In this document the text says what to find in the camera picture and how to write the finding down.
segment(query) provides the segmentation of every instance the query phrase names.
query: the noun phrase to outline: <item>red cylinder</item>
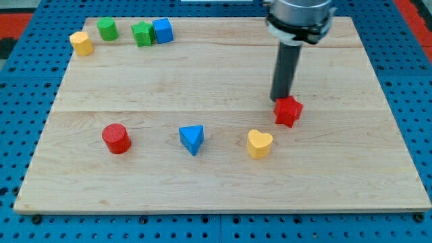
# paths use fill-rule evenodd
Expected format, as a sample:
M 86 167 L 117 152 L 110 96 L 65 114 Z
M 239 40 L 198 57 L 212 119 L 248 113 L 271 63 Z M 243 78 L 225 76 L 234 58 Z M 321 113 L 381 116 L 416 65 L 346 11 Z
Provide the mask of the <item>red cylinder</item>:
M 126 152 L 131 145 L 128 131 L 121 124 L 111 124 L 105 127 L 102 131 L 102 139 L 109 151 L 114 154 Z

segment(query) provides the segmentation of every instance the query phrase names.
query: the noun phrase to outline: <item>toy block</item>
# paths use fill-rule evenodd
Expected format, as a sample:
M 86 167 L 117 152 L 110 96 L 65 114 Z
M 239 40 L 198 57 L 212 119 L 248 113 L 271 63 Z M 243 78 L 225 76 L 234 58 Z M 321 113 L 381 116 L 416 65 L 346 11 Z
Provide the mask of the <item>toy block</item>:
M 141 21 L 130 27 L 132 34 L 138 47 L 151 46 L 153 41 L 156 39 L 155 29 L 152 24 L 148 24 Z
M 121 124 L 111 124 L 105 127 L 102 131 L 102 139 L 113 154 L 126 152 L 132 144 L 128 131 Z
M 284 99 L 277 99 L 274 109 L 276 115 L 276 124 L 285 124 L 287 127 L 292 128 L 294 122 L 300 118 L 303 110 L 303 104 L 296 101 L 291 95 Z
M 174 41 L 173 28 L 167 18 L 153 21 L 153 28 L 159 44 Z
M 119 36 L 115 21 L 111 17 L 104 17 L 98 20 L 97 29 L 104 41 L 114 41 Z
M 195 156 L 204 141 L 204 126 L 188 126 L 178 129 L 180 142 Z
M 69 39 L 77 55 L 87 56 L 93 52 L 93 44 L 87 32 L 77 31 Z
M 251 130 L 248 134 L 248 144 L 246 147 L 252 158 L 261 159 L 270 153 L 272 142 L 272 135 L 260 133 L 258 130 Z

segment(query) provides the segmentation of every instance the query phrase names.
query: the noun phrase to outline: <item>red star-shaped block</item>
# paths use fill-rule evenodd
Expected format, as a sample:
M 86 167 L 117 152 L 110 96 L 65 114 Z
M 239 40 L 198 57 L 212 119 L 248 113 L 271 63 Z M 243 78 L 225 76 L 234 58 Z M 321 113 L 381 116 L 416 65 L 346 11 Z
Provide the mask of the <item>red star-shaped block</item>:
M 292 95 L 284 99 L 277 99 L 274 110 L 276 124 L 285 124 L 292 128 L 294 122 L 300 118 L 302 110 L 303 104 L 296 101 Z

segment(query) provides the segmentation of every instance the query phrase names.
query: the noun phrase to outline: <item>blue pegboard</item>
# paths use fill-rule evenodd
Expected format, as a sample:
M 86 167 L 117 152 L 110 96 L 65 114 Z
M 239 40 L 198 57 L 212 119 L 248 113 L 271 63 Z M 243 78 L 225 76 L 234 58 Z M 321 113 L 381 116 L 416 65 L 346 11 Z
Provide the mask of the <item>blue pegboard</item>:
M 351 16 L 425 188 L 432 192 L 432 67 L 396 6 L 335 0 Z M 432 214 L 44 215 L 11 209 L 86 17 L 264 16 L 262 1 L 43 0 L 0 72 L 1 242 L 431 242 Z

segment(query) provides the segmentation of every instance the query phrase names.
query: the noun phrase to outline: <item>yellow heart-shaped block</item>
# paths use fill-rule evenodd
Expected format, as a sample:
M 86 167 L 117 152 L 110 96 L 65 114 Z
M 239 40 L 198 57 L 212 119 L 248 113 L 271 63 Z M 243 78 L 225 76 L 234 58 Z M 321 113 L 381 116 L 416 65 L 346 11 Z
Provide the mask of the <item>yellow heart-shaped block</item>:
M 268 133 L 260 133 L 251 130 L 248 134 L 248 153 L 254 159 L 261 159 L 270 153 L 273 136 Z

